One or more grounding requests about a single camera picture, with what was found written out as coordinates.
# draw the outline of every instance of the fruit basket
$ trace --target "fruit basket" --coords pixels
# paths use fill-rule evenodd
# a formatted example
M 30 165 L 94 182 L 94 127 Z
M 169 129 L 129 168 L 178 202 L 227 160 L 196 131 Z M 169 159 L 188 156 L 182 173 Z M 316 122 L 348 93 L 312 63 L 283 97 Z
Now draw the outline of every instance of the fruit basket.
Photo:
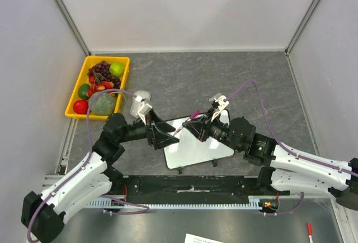
M 93 68 L 96 64 L 100 63 L 101 61 L 105 61 L 108 64 L 119 63 L 124 67 L 124 72 L 119 77 L 121 80 L 120 89 L 124 89 L 125 83 L 127 81 L 128 73 L 129 73 L 129 58 L 128 57 L 88 56 L 84 60 L 82 69 L 79 73 L 77 82 L 74 86 L 71 98 L 68 102 L 68 105 L 67 105 L 67 108 L 65 111 L 66 116 L 73 117 L 73 118 L 76 118 L 79 120 L 86 119 L 86 114 L 75 113 L 75 111 L 73 109 L 73 105 L 75 104 L 76 101 L 81 100 L 81 97 L 79 96 L 79 93 L 78 93 L 80 86 L 82 86 L 84 84 L 90 84 L 90 81 L 88 78 L 89 69 Z M 123 95 L 118 94 L 118 96 L 116 98 L 115 109 L 114 109 L 115 113 L 118 113 L 120 111 L 120 105 L 121 105 L 122 98 L 123 98 Z M 96 115 L 93 112 L 91 112 L 89 114 L 90 120 L 106 121 L 107 118 L 108 118 L 108 116 Z

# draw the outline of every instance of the red tomato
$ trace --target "red tomato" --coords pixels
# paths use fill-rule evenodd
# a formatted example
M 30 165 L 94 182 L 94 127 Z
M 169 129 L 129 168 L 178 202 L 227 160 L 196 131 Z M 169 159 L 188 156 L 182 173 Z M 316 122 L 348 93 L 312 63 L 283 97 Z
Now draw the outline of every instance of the red tomato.
M 73 110 L 79 115 L 86 115 L 88 110 L 88 102 L 84 99 L 79 99 L 73 104 Z

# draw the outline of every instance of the gray table surface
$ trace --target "gray table surface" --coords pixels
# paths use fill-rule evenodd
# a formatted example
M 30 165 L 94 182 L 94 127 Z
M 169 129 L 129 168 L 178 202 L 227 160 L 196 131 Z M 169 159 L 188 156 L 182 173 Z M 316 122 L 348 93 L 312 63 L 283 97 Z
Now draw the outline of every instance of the gray table surface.
M 210 108 L 208 99 L 218 92 L 228 96 L 244 81 L 258 82 L 270 124 L 279 138 L 288 145 L 314 153 L 307 124 L 283 52 L 236 53 L 137 53 L 130 58 L 126 90 L 147 90 L 152 105 L 166 120 L 191 115 Z M 121 106 L 130 123 L 131 97 Z M 231 119 L 244 116 L 269 136 L 263 121 L 258 97 L 253 86 L 238 94 L 227 108 Z M 99 138 L 103 122 L 92 121 L 94 140 Z M 166 167 L 163 151 L 154 151 L 146 140 L 123 144 L 125 152 L 114 164 L 124 174 L 176 175 Z M 79 121 L 71 149 L 68 168 L 73 168 L 87 153 L 86 122 Z M 219 166 L 202 163 L 187 167 L 184 175 L 258 175 L 255 167 L 242 159 L 242 154 L 219 161 Z
M 281 140 L 290 146 L 314 153 L 307 124 L 283 52 L 252 53 L 142 53 L 131 58 L 126 89 L 147 90 L 152 105 L 164 120 L 187 116 L 210 108 L 208 99 L 218 92 L 230 95 L 244 81 L 259 83 L 269 122 Z M 121 106 L 128 122 L 131 98 Z M 247 87 L 230 103 L 230 117 L 245 116 L 257 132 L 269 136 L 254 87 Z M 91 122 L 93 139 L 103 122 Z M 176 175 L 166 168 L 163 151 L 154 151 L 145 140 L 123 144 L 126 151 L 114 164 L 124 174 Z M 69 160 L 73 168 L 88 151 L 85 121 L 79 121 Z M 186 175 L 258 175 L 242 154 L 183 170 Z M 295 199 L 282 199 L 282 208 L 292 207 Z M 249 211 L 169 211 L 144 215 L 109 217 L 83 209 L 66 225 L 55 242 L 155 242 L 183 243 L 190 233 L 224 243 L 308 242 L 306 223 L 311 222 L 315 243 L 342 242 L 332 207 L 306 200 L 292 215 L 263 217 Z

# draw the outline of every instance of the green apple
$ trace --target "green apple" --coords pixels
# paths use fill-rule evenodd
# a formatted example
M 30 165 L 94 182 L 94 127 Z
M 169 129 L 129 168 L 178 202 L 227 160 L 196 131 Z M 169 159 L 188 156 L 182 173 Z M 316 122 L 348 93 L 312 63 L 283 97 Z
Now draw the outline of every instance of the green apple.
M 120 63 L 112 63 L 110 66 L 110 73 L 115 77 L 120 77 L 124 73 L 124 66 Z

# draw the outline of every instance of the white wall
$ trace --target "white wall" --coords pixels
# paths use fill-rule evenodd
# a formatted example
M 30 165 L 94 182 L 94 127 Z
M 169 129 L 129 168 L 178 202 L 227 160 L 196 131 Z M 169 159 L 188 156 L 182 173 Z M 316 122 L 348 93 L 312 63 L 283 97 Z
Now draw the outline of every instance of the white wall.
M 25 242 L 22 201 L 54 172 L 84 55 L 53 0 L 1 0 L 0 11 L 0 241 Z
M 358 157 L 357 0 L 322 0 L 291 59 L 321 155 Z
M 92 51 L 283 50 L 311 0 L 64 0 Z

